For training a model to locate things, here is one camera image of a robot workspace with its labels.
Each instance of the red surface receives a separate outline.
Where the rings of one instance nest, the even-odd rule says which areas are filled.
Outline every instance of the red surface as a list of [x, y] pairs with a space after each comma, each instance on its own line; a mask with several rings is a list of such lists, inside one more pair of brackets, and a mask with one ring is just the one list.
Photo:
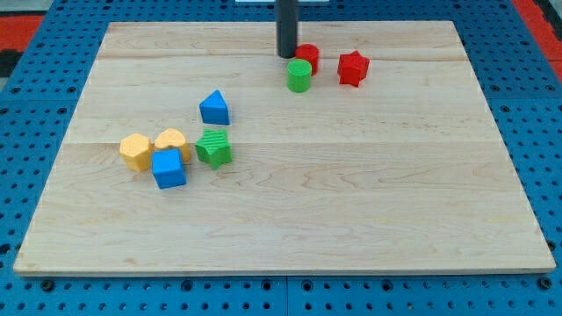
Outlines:
[[36, 15], [0, 18], [0, 51], [24, 52], [42, 21], [43, 16]]
[[304, 59], [305, 61], [310, 62], [310, 64], [313, 66], [312, 75], [316, 75], [316, 72], [318, 71], [319, 56], [320, 56], [320, 51], [318, 50], [318, 47], [312, 44], [300, 45], [299, 47], [297, 47], [297, 50], [295, 51], [295, 57]]
[[369, 58], [364, 58], [358, 51], [351, 54], [341, 54], [337, 65], [337, 74], [340, 75], [340, 84], [351, 84], [359, 87], [359, 83], [367, 76]]
[[554, 34], [552, 25], [544, 19], [543, 11], [533, 0], [513, 0], [513, 4], [562, 81], [562, 42]]

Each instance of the blue block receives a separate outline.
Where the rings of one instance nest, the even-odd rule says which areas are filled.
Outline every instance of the blue block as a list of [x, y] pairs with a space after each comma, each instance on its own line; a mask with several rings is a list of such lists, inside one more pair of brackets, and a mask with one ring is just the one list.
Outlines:
[[199, 109], [201, 110], [203, 123], [230, 125], [228, 106], [220, 91], [215, 90], [209, 97], [203, 100], [199, 105]]
[[160, 189], [187, 183], [182, 155], [177, 148], [152, 153], [152, 174]]

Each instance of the blue pegboard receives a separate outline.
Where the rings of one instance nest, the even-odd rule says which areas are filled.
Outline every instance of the blue pegboard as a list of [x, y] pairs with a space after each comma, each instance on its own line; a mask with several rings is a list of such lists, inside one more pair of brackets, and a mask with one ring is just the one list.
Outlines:
[[[560, 263], [562, 88], [508, 0], [332, 0], [301, 7], [300, 17], [453, 20]], [[0, 96], [0, 314], [562, 314], [561, 269], [548, 275], [419, 277], [46, 280], [13, 274], [109, 22], [273, 18], [270, 5], [231, 0], [55, 0]]]

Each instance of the black cylinder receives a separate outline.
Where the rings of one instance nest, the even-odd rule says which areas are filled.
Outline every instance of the black cylinder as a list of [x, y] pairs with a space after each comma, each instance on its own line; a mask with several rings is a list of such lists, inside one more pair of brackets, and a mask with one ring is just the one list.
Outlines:
[[299, 34], [299, 0], [275, 0], [277, 54], [292, 58]]

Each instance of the green cylinder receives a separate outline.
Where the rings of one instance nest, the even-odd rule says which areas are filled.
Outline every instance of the green cylinder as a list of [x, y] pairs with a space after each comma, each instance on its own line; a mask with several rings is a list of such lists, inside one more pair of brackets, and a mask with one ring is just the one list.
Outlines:
[[292, 92], [305, 92], [310, 88], [313, 66], [310, 62], [296, 59], [287, 65], [287, 87]]

